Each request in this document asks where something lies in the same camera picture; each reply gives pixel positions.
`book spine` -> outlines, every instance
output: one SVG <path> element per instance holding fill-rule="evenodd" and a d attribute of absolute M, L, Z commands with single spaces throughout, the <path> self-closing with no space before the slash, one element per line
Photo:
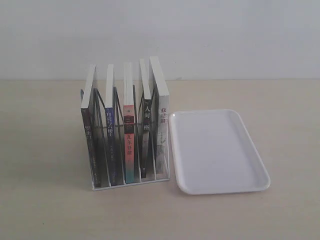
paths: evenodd
<path fill-rule="evenodd" d="M 93 135 L 93 129 L 91 125 L 91 117 L 90 112 L 88 109 L 81 109 L 82 114 L 82 120 L 83 120 L 83 126 L 85 131 L 85 138 L 86 138 L 86 144 L 88 146 L 88 153 L 89 153 L 89 161 L 90 161 L 90 169 L 91 169 L 91 176 L 92 176 L 92 182 L 93 186 L 95 188 L 101 187 L 101 176 L 98 169 L 98 161 L 97 156 L 95 152 L 95 143 L 94 143 L 94 135 Z"/>
<path fill-rule="evenodd" d="M 123 107 L 124 120 L 124 161 L 125 161 L 125 182 L 134 182 L 134 158 L 135 158 L 135 109 L 134 105 Z"/>
<path fill-rule="evenodd" d="M 151 103 L 152 102 L 150 99 L 144 99 L 143 101 L 142 148 L 141 148 L 141 161 L 140 161 L 142 178 L 145 178 L 147 175 L 150 120 L 151 120 Z"/>
<path fill-rule="evenodd" d="M 158 106 L 155 170 L 157 173 L 163 173 L 164 164 L 168 157 L 169 96 L 161 96 Z"/>
<path fill-rule="evenodd" d="M 115 114 L 113 107 L 105 109 L 106 128 L 107 128 L 107 143 L 108 143 L 108 167 L 109 178 L 112 186 L 117 185 L 117 157 L 115 145 Z"/>

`book rack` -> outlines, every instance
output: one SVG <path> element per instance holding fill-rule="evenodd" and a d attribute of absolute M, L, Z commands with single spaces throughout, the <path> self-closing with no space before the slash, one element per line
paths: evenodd
<path fill-rule="evenodd" d="M 81 90 L 81 99 L 83 97 L 84 91 Z M 141 102 L 139 104 L 139 108 L 137 109 L 136 102 L 136 88 L 133 85 L 133 101 L 134 101 L 134 182 L 126 183 L 125 179 L 125 159 L 124 159 L 124 117 L 121 110 L 121 105 L 119 101 L 117 87 L 113 87 L 113 104 L 114 104 L 114 138 L 115 138 L 115 150 L 116 150 L 116 162 L 117 162 L 117 170 L 116 170 L 116 185 L 111 185 L 110 182 L 110 172 L 108 168 L 108 138 L 107 138 L 107 126 L 106 123 L 103 122 L 102 115 L 104 114 L 104 102 L 101 98 L 99 90 L 94 88 L 93 93 L 93 101 L 95 104 L 96 111 L 92 114 L 93 118 L 93 131 L 98 136 L 96 141 L 97 148 L 97 158 L 98 158 L 98 167 L 100 169 L 101 174 L 101 187 L 95 187 L 92 181 L 92 189 L 94 191 L 99 190 L 107 190 L 112 188 L 126 187 L 126 186 L 134 186 L 140 184 L 147 183 L 156 183 L 167 181 L 170 178 L 170 165 L 169 165 L 169 156 L 165 156 L 164 160 L 164 168 L 162 171 L 156 171 L 156 156 L 154 149 L 154 131 L 153 129 L 153 116 L 151 115 L 151 124 L 149 130 L 149 150 L 146 164 L 146 177 L 141 177 L 141 168 L 140 168 L 140 144 L 141 138 L 139 136 L 139 127 L 141 124 L 138 123 L 138 114 L 141 107 L 141 103 L 143 100 L 143 96 L 141 97 Z"/>

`table surface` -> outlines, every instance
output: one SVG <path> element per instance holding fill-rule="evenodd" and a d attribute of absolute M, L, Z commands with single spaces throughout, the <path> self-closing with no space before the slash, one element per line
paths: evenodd
<path fill-rule="evenodd" d="M 237 111 L 266 191 L 190 196 L 170 181 L 91 190 L 84 81 L 0 82 L 0 239 L 320 239 L 320 81 L 168 81 L 170 112 Z"/>

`book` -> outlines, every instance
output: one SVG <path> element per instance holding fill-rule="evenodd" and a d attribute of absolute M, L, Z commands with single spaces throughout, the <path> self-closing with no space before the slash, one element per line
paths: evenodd
<path fill-rule="evenodd" d="M 152 131 L 155 171 L 163 173 L 168 163 L 169 90 L 157 56 L 149 58 L 149 85 L 152 91 Z"/>
<path fill-rule="evenodd" d="M 144 59 L 139 60 L 140 72 L 139 81 L 142 84 L 142 97 L 139 108 L 139 137 L 140 137 L 140 169 L 141 178 L 147 176 L 147 163 L 150 139 L 150 120 L 151 120 L 151 92 L 147 75 L 147 68 Z"/>
<path fill-rule="evenodd" d="M 125 182 L 130 184 L 134 182 L 135 160 L 135 108 L 131 62 L 123 64 L 123 121 Z"/>
<path fill-rule="evenodd" d="M 96 88 L 96 66 L 90 65 L 81 102 L 81 115 L 88 147 L 92 183 L 94 188 L 99 188 L 101 187 L 102 179 L 99 171 L 99 161 L 97 156 L 97 137 L 95 136 L 94 131 L 95 124 L 97 122 L 95 101 Z"/>
<path fill-rule="evenodd" d="M 105 85 L 105 120 L 107 138 L 107 162 L 111 186 L 117 185 L 117 154 L 115 139 L 115 101 L 114 101 L 115 71 L 114 65 L 109 64 L 106 70 Z"/>

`white tray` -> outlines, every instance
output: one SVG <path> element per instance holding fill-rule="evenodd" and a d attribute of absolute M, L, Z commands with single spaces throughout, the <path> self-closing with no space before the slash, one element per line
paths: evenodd
<path fill-rule="evenodd" d="M 240 115 L 229 109 L 169 117 L 175 175 L 191 195 L 262 191 L 270 177 Z"/>

